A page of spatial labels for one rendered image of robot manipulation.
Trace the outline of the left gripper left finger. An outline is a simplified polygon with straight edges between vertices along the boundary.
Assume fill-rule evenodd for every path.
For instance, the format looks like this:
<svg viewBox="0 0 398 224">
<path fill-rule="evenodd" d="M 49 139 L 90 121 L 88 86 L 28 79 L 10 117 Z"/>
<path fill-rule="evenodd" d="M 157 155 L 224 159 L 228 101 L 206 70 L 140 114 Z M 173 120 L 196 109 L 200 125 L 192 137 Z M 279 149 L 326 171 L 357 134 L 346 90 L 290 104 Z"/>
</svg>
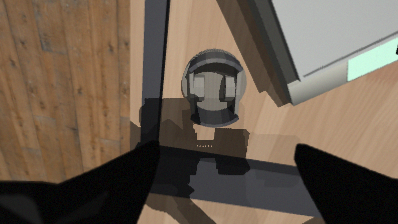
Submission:
<svg viewBox="0 0 398 224">
<path fill-rule="evenodd" d="M 137 224 L 159 159 L 152 140 L 59 184 L 0 181 L 0 224 Z"/>
</svg>

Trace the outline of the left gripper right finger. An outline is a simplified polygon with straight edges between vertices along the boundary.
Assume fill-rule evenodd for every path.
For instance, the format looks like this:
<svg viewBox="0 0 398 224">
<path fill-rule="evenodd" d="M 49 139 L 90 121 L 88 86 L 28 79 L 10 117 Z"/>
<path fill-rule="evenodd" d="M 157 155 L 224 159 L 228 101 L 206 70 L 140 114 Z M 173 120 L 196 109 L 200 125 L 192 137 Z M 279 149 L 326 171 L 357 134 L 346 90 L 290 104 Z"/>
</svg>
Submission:
<svg viewBox="0 0 398 224">
<path fill-rule="evenodd" d="M 294 161 L 326 224 L 398 224 L 398 180 L 307 144 Z"/>
</svg>

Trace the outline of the white digital scale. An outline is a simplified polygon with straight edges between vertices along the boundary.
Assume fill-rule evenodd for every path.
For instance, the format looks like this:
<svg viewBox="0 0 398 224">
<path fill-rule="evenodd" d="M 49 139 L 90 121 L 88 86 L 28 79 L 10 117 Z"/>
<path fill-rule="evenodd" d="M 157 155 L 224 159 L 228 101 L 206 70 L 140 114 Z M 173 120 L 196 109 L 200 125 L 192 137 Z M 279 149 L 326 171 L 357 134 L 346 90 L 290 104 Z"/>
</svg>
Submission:
<svg viewBox="0 0 398 224">
<path fill-rule="evenodd" d="M 293 106 L 398 61 L 398 0 L 247 3 Z"/>
</svg>

